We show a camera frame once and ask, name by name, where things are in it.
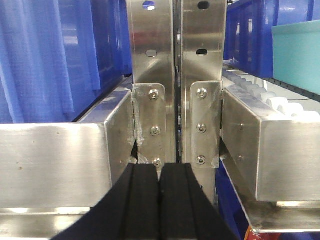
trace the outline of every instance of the brushed steel surface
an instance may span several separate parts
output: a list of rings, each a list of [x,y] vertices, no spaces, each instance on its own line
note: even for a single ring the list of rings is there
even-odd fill
[[[274,202],[257,201],[231,155],[225,154],[221,161],[231,179],[248,222],[255,232],[320,232],[320,208],[310,208],[310,205],[306,208],[279,207]]]
[[[150,92],[157,92],[157,99],[150,99]],[[136,83],[133,85],[133,106],[135,117],[138,163],[157,164],[173,161],[168,144],[166,122],[166,91],[159,83]]]
[[[120,87],[76,123],[0,125],[0,208],[93,207],[131,155],[131,97]]]
[[[213,203],[215,171],[213,169],[204,170],[204,168],[212,162],[217,163],[217,160],[212,160],[217,159],[217,155],[210,156],[209,161],[206,158],[206,163],[203,165],[194,165],[194,163],[195,155],[198,152],[200,154],[205,146],[210,145],[207,149],[210,155],[217,153],[219,141],[213,134],[212,139],[207,140],[205,145],[199,144],[200,136],[193,134],[195,129],[193,121],[200,120],[202,117],[209,118],[209,113],[198,109],[199,115],[191,114],[191,108],[198,107],[192,106],[191,97],[194,94],[193,91],[191,92],[192,85],[200,81],[218,82],[222,77],[227,1],[208,0],[208,2],[208,9],[199,9],[198,0],[181,0],[181,51],[177,52],[181,52],[181,63],[178,61],[181,78],[181,158],[183,163],[192,163],[196,178],[201,182],[205,194]],[[218,102],[213,102],[212,105],[216,106],[218,103],[220,99]],[[217,130],[220,127],[220,119],[216,116],[220,109],[214,109],[217,112],[210,112],[214,119],[208,124],[212,129]]]
[[[198,0],[181,1],[181,124],[182,162],[192,163],[192,124],[190,88],[198,81],[220,81],[226,25],[226,0],[209,0],[209,8],[200,10]],[[207,50],[198,55],[197,50]]]
[[[154,9],[143,8],[144,1],[126,0],[133,81],[135,84],[158,83],[165,88],[166,145],[168,162],[176,161],[175,67],[173,1],[154,2]],[[154,50],[154,57],[147,51]]]
[[[191,166],[202,169],[218,168],[222,81],[195,82],[191,85],[190,94]],[[197,129],[198,125],[200,128],[205,126],[203,133]],[[204,164],[197,163],[198,156],[205,157]]]
[[[82,215],[2,215],[0,240],[49,240]]]
[[[320,201],[320,122],[285,116],[233,84],[222,139],[256,200]]]

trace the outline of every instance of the screw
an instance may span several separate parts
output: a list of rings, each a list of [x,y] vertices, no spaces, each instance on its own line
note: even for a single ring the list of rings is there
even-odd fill
[[[205,99],[208,95],[208,91],[205,88],[198,88],[198,90],[196,91],[196,96],[199,99]]]
[[[205,156],[198,156],[196,158],[196,163],[199,164],[199,165],[203,165],[206,163],[206,157]]]
[[[148,96],[150,100],[157,100],[159,98],[159,92],[157,89],[151,89]]]
[[[227,159],[227,155],[226,154],[223,154],[220,156],[220,160],[223,161],[223,160],[226,160]]]
[[[155,165],[156,168],[160,168],[162,166],[160,158],[155,158],[152,163],[153,165]]]
[[[207,131],[207,126],[205,124],[198,123],[196,130],[199,134],[204,134]]]
[[[160,135],[160,133],[161,133],[160,127],[158,127],[158,126],[151,127],[150,134],[152,136],[158,136],[158,135]]]

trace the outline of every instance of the round hole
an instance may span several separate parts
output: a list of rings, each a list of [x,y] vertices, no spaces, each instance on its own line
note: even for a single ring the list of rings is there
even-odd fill
[[[208,50],[207,50],[207,49],[198,49],[198,50],[196,51],[196,54],[197,54],[198,56],[205,56],[205,55],[208,54]]]
[[[158,55],[158,52],[157,52],[157,50],[148,50],[148,51],[146,51],[145,54],[149,58],[154,58]]]
[[[206,10],[206,9],[208,9],[209,7],[210,7],[210,3],[207,2],[207,1],[200,1],[200,2],[198,3],[198,9],[200,9],[200,10]]]
[[[154,1],[145,1],[142,4],[142,7],[144,10],[152,11],[156,9],[156,5]]]

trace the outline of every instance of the blue plastic bin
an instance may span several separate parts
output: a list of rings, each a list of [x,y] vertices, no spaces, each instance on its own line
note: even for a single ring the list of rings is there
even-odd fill
[[[275,26],[274,78],[320,95],[320,20]]]
[[[320,20],[320,0],[240,0],[227,9],[225,63],[273,78],[272,27]]]
[[[131,72],[123,0],[0,0],[0,124],[70,122]]]

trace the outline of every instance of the metal bar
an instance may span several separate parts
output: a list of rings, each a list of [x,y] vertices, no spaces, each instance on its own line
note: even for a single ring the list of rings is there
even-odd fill
[[[118,87],[77,123],[0,124],[0,208],[93,207],[131,156],[132,92]]]
[[[257,233],[320,232],[319,208],[278,207],[257,201],[229,153],[221,156],[232,186],[241,202],[251,228]]]
[[[195,162],[192,131],[197,129],[193,125],[191,112],[191,91],[195,82],[216,81],[221,83],[223,67],[223,49],[226,25],[226,0],[181,0],[181,131],[182,131],[182,162]],[[220,128],[220,118],[213,122],[214,128]],[[212,149],[219,149],[219,141],[213,137]],[[196,177],[204,192],[213,202],[214,196],[214,171],[197,169]]]
[[[172,0],[127,0],[131,41],[133,81],[135,84],[164,86],[167,135],[166,161],[176,159],[175,69]],[[147,140],[138,147],[141,156],[148,155]]]
[[[285,83],[283,81],[279,81],[277,79],[274,79],[274,78],[263,78],[263,80],[266,80],[272,84],[275,84],[279,87],[282,87],[284,89],[288,89],[296,94],[300,94],[308,99],[311,99],[311,100],[314,100],[314,101],[317,101],[320,103],[320,95],[314,93],[314,92],[311,92],[311,91],[308,91],[308,90],[305,90],[305,89],[302,89],[302,88],[299,88],[299,87],[296,87],[296,86],[293,86],[293,85],[290,85],[288,83]]]

